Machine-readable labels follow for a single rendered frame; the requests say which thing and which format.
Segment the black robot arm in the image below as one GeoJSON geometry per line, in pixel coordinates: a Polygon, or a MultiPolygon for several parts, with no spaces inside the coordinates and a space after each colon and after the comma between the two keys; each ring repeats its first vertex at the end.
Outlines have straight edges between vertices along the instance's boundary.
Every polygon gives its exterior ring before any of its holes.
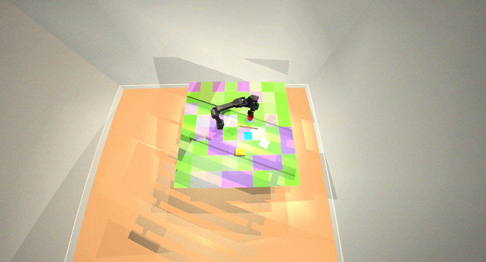
{"type": "Polygon", "coordinates": [[[210,112],[211,112],[211,117],[216,120],[217,130],[223,130],[223,126],[224,126],[223,119],[219,118],[219,114],[221,111],[233,107],[236,108],[249,107],[250,104],[252,104],[251,108],[256,111],[259,108],[259,103],[254,102],[255,100],[256,98],[254,95],[250,95],[247,99],[245,98],[245,96],[242,96],[237,99],[234,99],[232,102],[213,107],[210,112]]]}

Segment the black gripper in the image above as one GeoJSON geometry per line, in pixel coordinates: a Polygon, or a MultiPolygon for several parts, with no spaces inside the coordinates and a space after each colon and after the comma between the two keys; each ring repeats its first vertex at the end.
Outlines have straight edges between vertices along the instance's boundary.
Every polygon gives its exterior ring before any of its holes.
{"type": "MultiPolygon", "coordinates": [[[[256,98],[256,100],[254,102],[257,102],[257,100],[259,99],[259,96],[256,96],[256,95],[254,95],[254,96],[256,98]]],[[[250,104],[250,106],[248,107],[248,108],[250,108],[250,110],[248,110],[249,115],[253,115],[254,114],[253,111],[255,111],[254,109],[251,108],[251,106],[252,106],[252,104],[250,104]]]]}

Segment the yellow rectangular block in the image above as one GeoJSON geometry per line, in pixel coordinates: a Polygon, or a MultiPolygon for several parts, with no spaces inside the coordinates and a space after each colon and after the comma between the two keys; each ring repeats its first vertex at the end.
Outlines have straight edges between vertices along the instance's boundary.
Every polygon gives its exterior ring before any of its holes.
{"type": "Polygon", "coordinates": [[[235,155],[245,155],[245,148],[236,148],[235,155]]]}

